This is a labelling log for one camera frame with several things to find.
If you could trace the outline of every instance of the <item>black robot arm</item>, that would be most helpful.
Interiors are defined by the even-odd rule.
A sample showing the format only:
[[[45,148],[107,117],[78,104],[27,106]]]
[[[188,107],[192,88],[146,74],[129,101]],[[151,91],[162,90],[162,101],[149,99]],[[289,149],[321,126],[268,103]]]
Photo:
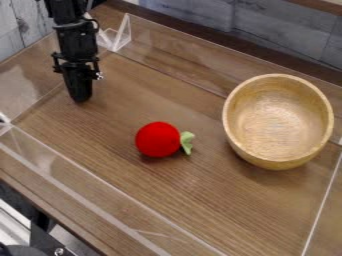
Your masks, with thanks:
[[[102,79],[97,33],[99,23],[85,18],[87,0],[45,0],[54,18],[61,53],[54,52],[55,72],[62,73],[70,96],[85,102],[93,96],[93,80]]]

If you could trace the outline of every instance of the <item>green leaf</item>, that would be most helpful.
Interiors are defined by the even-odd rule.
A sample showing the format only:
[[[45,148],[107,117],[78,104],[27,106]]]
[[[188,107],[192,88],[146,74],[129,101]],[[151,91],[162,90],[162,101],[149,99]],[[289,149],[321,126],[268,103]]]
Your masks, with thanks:
[[[181,134],[181,144],[182,147],[186,151],[186,154],[190,156],[192,155],[192,150],[193,150],[193,139],[196,138],[196,134],[192,132],[182,132]]]

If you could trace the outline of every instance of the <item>bowl rim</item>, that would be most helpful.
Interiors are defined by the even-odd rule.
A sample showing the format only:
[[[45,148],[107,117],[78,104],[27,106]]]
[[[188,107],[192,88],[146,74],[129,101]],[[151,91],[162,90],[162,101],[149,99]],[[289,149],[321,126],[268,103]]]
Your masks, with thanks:
[[[289,79],[293,79],[293,80],[297,80],[298,82],[301,82],[304,85],[306,85],[320,96],[321,100],[324,101],[325,103],[325,106],[326,106],[326,110],[328,110],[328,124],[326,124],[326,131],[325,131],[325,135],[320,141],[320,143],[313,146],[313,148],[309,150],[308,153],[300,155],[298,157],[294,157],[294,158],[289,158],[289,159],[285,159],[285,160],[274,160],[274,159],[270,159],[268,157],[261,157],[258,155],[256,155],[256,153],[250,150],[248,150],[245,147],[244,147],[244,144],[240,142],[240,140],[237,139],[234,133],[232,132],[232,129],[230,129],[230,125],[229,125],[229,115],[228,115],[228,111],[230,109],[230,103],[232,103],[232,99],[234,98],[234,96],[237,95],[237,93],[245,88],[245,86],[248,84],[250,84],[252,82],[257,81],[257,80],[261,80],[264,78],[269,78],[269,77],[284,77],[284,78],[289,78]],[[224,106],[224,112],[222,112],[222,120],[224,120],[224,127],[225,127],[225,131],[228,133],[228,136],[229,136],[229,139],[232,140],[232,142],[234,143],[234,145],[240,148],[240,150],[242,150],[248,155],[250,155],[252,157],[254,157],[256,159],[261,159],[261,160],[265,160],[265,161],[269,161],[269,162],[274,162],[274,163],[286,163],[286,162],[293,162],[293,161],[300,161],[302,160],[304,158],[308,158],[310,157],[312,155],[314,155],[316,153],[318,153],[321,151],[321,149],[324,148],[324,146],[326,145],[329,139],[330,139],[330,136],[333,134],[333,128],[334,128],[334,112],[333,112],[333,107],[332,107],[332,104],[324,94],[324,92],[318,89],[318,87],[312,83],[309,82],[308,80],[305,80],[304,78],[300,78],[297,76],[293,76],[293,75],[288,75],[288,74],[265,74],[265,75],[260,75],[260,76],[256,76],[250,79],[248,79],[245,82],[242,82],[237,87],[236,89],[233,90],[233,92],[230,93],[228,99],[226,99],[226,102],[225,102],[225,106]]]

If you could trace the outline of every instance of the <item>toy tomato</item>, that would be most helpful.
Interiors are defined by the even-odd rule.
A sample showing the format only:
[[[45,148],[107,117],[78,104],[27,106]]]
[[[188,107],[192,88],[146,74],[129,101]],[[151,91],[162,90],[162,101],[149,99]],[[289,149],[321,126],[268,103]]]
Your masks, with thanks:
[[[135,144],[139,151],[150,157],[173,155],[184,147],[188,155],[192,154],[192,140],[196,135],[190,132],[180,133],[169,123],[155,122],[146,125],[137,134]]]

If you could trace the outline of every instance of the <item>wall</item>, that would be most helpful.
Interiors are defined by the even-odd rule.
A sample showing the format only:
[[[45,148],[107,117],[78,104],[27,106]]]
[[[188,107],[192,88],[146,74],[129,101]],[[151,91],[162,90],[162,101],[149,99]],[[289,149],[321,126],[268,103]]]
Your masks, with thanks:
[[[0,0],[0,61],[51,32],[43,2]]]
[[[342,17],[286,0],[126,0],[342,69]],[[0,61],[51,32],[43,2],[0,0]]]
[[[342,17],[286,0],[141,0],[141,5],[342,68]]]

